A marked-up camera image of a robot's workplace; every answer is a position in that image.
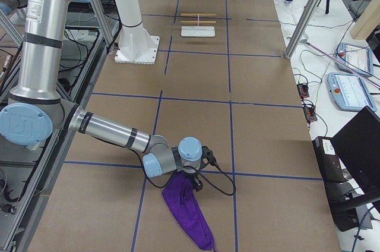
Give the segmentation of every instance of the black cable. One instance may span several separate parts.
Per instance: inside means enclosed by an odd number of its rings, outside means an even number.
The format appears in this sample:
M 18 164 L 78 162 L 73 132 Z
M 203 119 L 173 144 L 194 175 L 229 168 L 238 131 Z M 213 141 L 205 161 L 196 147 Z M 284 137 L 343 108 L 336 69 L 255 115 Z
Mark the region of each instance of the black cable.
M 308 80 L 308 78 L 306 78 L 304 75 L 302 75 L 302 74 L 293 74 L 293 75 L 298 75 L 298 76 L 300 76 L 300 77 L 305 78 L 305 80 L 306 80 L 306 84 L 309 84 L 309 80 Z
M 146 177 L 146 179 L 148 180 L 148 182 L 150 182 L 152 184 L 153 187 L 156 187 L 156 188 L 164 188 L 167 186 L 167 184 L 170 182 L 170 180 L 173 178 L 174 174 L 177 173 L 177 171 L 173 171 L 173 173 L 170 175 L 169 179 L 167 179 L 167 181 L 163 184 L 163 185 L 156 185 L 154 182 L 152 182 L 152 180 L 147 176 L 147 173 L 145 172 L 145 169 L 144 169 L 144 164 L 143 164 L 143 160 L 141 160 L 141 157 L 140 155 L 135 151 L 135 150 L 132 150 L 132 149 L 129 149 L 129 151 L 132 151 L 133 153 L 136 154 L 141 166 L 142 166 L 142 171 Z
M 15 61 L 17 60 L 22 48 L 23 48 L 23 43 L 21 43 L 21 45 L 18 47 L 16 54 L 13 56 L 13 59 L 9 63 L 8 68 L 7 68 L 6 72 L 4 73 L 3 81 L 0 85 L 0 95 L 3 94 L 3 90 L 4 90 L 5 83 L 7 81 L 7 78 L 9 76 L 9 74 L 13 68 L 13 65 L 14 65 Z
M 341 26 L 345 26 L 347 25 L 348 23 L 352 22 L 353 20 L 350 20 L 349 22 L 346 22 L 344 24 L 340 24 L 340 25 L 336 25 L 336 26 L 323 26 L 323 25 L 314 25 L 314 24 L 308 24 L 308 26 L 312 26 L 312 27 L 320 27 L 320 28 L 328 28 L 328 29 L 334 29 L 334 28 L 337 28 L 337 27 L 341 27 Z M 292 25 L 292 26 L 297 26 L 297 24 L 295 23 L 285 23 L 285 22 L 282 22 L 282 21 L 279 21 L 281 24 L 284 24 L 284 25 Z
M 228 178 L 228 180 L 231 182 L 232 184 L 232 193 L 227 193 L 225 191 L 223 191 L 221 188 L 218 188 L 216 185 L 214 185 L 208 178 L 206 178 L 201 172 L 200 170 L 194 168 L 193 166 L 183 166 L 184 169 L 191 169 L 191 170 L 194 170 L 199 176 L 201 176 L 206 182 L 208 182 L 213 188 L 215 188 L 217 191 L 221 192 L 222 194 L 226 195 L 226 196 L 233 196 L 235 193 L 236 193 L 236 186 L 235 186 L 235 183 L 233 182 L 233 180 L 231 179 L 230 176 L 228 176 L 225 172 L 223 172 L 218 164 L 214 164 L 215 167 L 218 169 L 219 172 L 221 172 L 224 176 L 226 176 Z
M 0 49 L 0 51 L 1 51 L 1 52 L 4 52 L 4 53 L 7 53 L 8 55 L 11 55 L 11 56 L 13 56 L 11 53 L 9 53 L 9 52 L 8 52 L 8 51 L 6 51 L 6 50 Z
M 356 241 L 357 241 L 357 239 L 358 239 L 358 237 L 359 237 L 359 232 L 360 232 L 360 230 L 361 230 L 361 228 L 362 228 L 362 225 L 363 225 L 364 220 L 366 219 L 368 213 L 369 213 L 372 209 L 374 209 L 374 208 L 375 208 L 375 207 L 372 206 L 372 207 L 371 207 L 370 209 L 368 209 L 368 210 L 366 211 L 366 213 L 363 215 L 363 218 L 362 218 L 362 220 L 361 220 L 360 223 L 359 223 L 359 227 L 357 228 L 357 233 L 356 233 L 356 235 L 355 235 L 355 240 L 354 240 L 354 244 L 352 245 L 351 252 L 354 252 L 354 250 L 355 250 Z
M 341 197 L 344 197 L 346 194 L 351 193 L 352 191 L 357 190 L 358 188 L 360 188 L 360 187 L 352 188 L 351 190 L 349 190 L 346 193 L 342 194 Z
M 315 114 L 317 117 L 319 117 L 320 120 L 322 120 L 323 123 L 326 125 L 326 132 L 325 132 L 325 135 L 324 135 L 324 137 L 326 137 L 326 136 L 327 136 L 327 132 L 328 132 L 328 126 L 327 126 L 326 121 L 325 121 L 323 118 L 321 118 L 321 116 L 320 116 L 318 113 L 314 112 L 314 114 Z

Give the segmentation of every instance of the purple towel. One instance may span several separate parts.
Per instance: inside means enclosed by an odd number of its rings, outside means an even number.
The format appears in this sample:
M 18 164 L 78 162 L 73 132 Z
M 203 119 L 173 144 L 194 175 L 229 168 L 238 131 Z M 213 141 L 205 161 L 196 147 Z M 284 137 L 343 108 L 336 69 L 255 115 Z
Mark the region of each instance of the purple towel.
M 162 191 L 162 196 L 182 229 L 202 250 L 216 252 L 213 233 L 203 217 L 190 179 L 177 172 Z

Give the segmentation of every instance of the wire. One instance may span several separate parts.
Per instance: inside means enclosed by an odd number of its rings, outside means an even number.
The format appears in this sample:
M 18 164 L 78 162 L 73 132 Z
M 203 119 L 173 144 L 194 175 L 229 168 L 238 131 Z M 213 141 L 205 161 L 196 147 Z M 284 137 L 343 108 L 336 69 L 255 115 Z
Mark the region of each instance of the wire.
M 3 94 L 3 89 L 5 87 L 5 83 L 7 81 L 7 78 L 9 76 L 9 74 L 13 68 L 13 65 L 14 65 L 15 61 L 17 60 L 22 48 L 23 48 L 23 43 L 21 43 L 21 45 L 18 47 L 16 54 L 13 56 L 13 58 L 11 59 L 11 62 L 8 65 L 8 68 L 7 68 L 7 70 L 3 76 L 2 83 L 0 84 L 0 95 Z
M 86 19 L 86 20 L 75 20 L 75 21 L 72 21 L 72 22 L 68 23 L 67 25 L 72 25 L 73 23 L 79 22 L 79 26 L 80 26 L 82 22 L 87 22 L 87 21 L 90 21 L 90 20 L 95 19 L 95 18 L 96 18 L 96 16 L 91 17 L 91 18 Z
M 342 194 L 341 197 L 344 197 L 346 194 L 351 193 L 352 191 L 357 190 L 358 188 L 360 188 L 360 187 L 352 188 L 351 190 L 349 190 L 349 191 L 346 192 L 345 194 Z
M 154 182 L 152 182 L 152 180 L 147 176 L 147 173 L 145 172 L 145 169 L 144 169 L 144 164 L 143 164 L 143 160 L 141 160 L 141 157 L 140 155 L 133 149 L 129 149 L 129 151 L 132 151 L 133 153 L 136 154 L 141 166 L 142 166 L 142 171 L 146 177 L 146 179 L 148 180 L 148 182 L 150 182 L 152 184 L 153 187 L 156 187 L 156 188 L 164 188 L 167 186 L 167 184 L 169 183 L 169 181 L 173 178 L 174 174 L 177 173 L 177 171 L 173 171 L 173 173 L 170 175 L 169 179 L 167 179 L 167 181 L 163 184 L 163 185 L 156 185 Z
M 1 51 L 1 52 L 4 52 L 4 53 L 7 53 L 8 55 L 11 55 L 11 56 L 13 56 L 11 53 L 9 53 L 9 52 L 8 52 L 8 51 L 6 51 L 6 50 L 0 49 L 0 51 Z
M 336 25 L 336 26 L 323 26 L 323 25 L 314 25 L 314 24 L 308 24 L 308 26 L 312 26 L 312 27 L 320 27 L 320 28 L 328 28 L 328 29 L 334 29 L 334 28 L 337 28 L 337 27 L 342 27 L 342 26 L 345 26 L 347 25 L 348 23 L 352 22 L 353 20 L 350 20 L 349 22 L 346 22 L 344 24 L 340 24 L 340 25 Z M 285 22 L 282 22 L 282 21 L 279 21 L 281 24 L 284 24 L 284 25 L 292 25 L 292 26 L 297 26 L 297 24 L 295 23 L 285 23 Z
M 115 17 L 112 17 L 111 15 L 108 15 L 108 14 L 104 14 L 106 17 L 109 17 L 113 20 L 116 20 L 116 21 L 120 21 L 120 18 L 115 18 Z
M 375 206 L 372 206 L 372 207 L 371 207 L 370 209 L 368 209 L 368 210 L 366 211 L 366 213 L 363 215 L 363 218 L 362 218 L 362 220 L 361 220 L 360 223 L 359 223 L 359 227 L 357 228 L 357 233 L 356 233 L 356 235 L 355 235 L 355 240 L 354 240 L 354 244 L 352 245 L 351 252 L 354 252 L 354 250 L 355 250 L 356 241 L 357 241 L 357 239 L 358 239 L 358 237 L 359 237 L 359 232 L 360 232 L 360 230 L 361 230 L 361 228 L 362 228 L 362 225 L 363 225 L 364 220 L 366 219 L 368 213 L 369 213 L 372 209 L 374 209 L 374 208 L 375 208 Z
M 183 166 L 184 169 L 191 169 L 191 170 L 194 170 L 199 176 L 201 176 L 206 182 L 208 182 L 213 188 L 215 188 L 217 191 L 221 192 L 222 194 L 226 195 L 226 196 L 233 196 L 235 193 L 236 193 L 236 186 L 235 186 L 235 183 L 233 182 L 233 180 L 231 179 L 230 176 L 228 176 L 225 172 L 223 172 L 220 167 L 218 166 L 218 164 L 215 163 L 215 167 L 218 169 L 219 172 L 221 172 L 225 177 L 228 178 L 228 180 L 231 182 L 232 184 L 232 193 L 227 193 L 225 191 L 223 191 L 221 188 L 218 188 L 216 185 L 214 185 L 208 178 L 206 178 L 201 172 L 200 170 L 194 168 L 193 166 Z
M 321 81 L 321 83 L 322 83 L 323 80 L 322 80 L 322 78 L 321 78 L 320 76 L 318 76 L 318 75 L 314 74 L 313 72 L 310 72 L 308 69 L 306 69 L 305 63 L 304 63 L 303 60 L 302 60 L 302 54 L 303 54 L 304 52 L 309 52 L 309 53 L 314 54 L 314 55 L 316 55 L 316 56 L 322 56 L 322 55 L 318 55 L 318 54 L 313 53 L 313 52 L 311 52 L 311 51 L 309 51 L 309 50 L 302 50 L 301 53 L 299 54 L 299 61 L 301 62 L 303 69 L 304 69 L 306 72 L 308 72 L 309 74 L 312 74 L 313 76 L 317 77 L 317 78 Z
M 1 169 L 1 168 L 0 168 L 0 171 L 1 171 L 1 173 L 3 174 L 3 176 L 5 178 L 4 179 L 3 188 L 2 188 L 1 193 L 0 193 L 0 195 L 2 195 L 2 193 L 5 191 L 5 187 L 7 186 L 7 173 L 3 169 Z
M 325 124 L 325 126 L 326 126 L 326 132 L 325 132 L 325 135 L 324 135 L 323 137 L 326 137 L 326 136 L 327 136 L 327 132 L 328 132 L 328 126 L 327 126 L 326 121 L 325 121 L 323 118 L 321 118 L 321 116 L 320 116 L 318 113 L 314 112 L 314 114 L 315 114 L 317 117 L 319 117 L 319 118 L 323 121 L 323 123 Z

